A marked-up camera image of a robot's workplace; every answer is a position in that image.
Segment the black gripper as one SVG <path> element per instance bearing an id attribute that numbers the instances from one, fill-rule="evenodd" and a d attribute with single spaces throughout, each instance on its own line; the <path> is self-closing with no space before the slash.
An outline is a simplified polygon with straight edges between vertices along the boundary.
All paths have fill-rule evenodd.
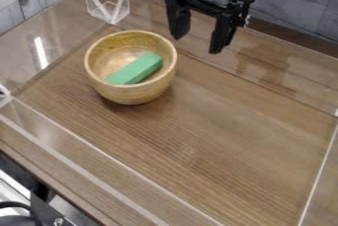
<path id="1" fill-rule="evenodd" d="M 250 20 L 250 7 L 255 0 L 195 0 L 218 7 L 228 14 L 219 14 L 216 17 L 215 30 L 211 34 L 208 52 L 216 54 L 223 47 L 231 43 L 238 27 L 246 27 Z M 180 39 L 190 31 L 190 8 L 183 0 L 166 0 L 168 30 L 175 39 Z"/>

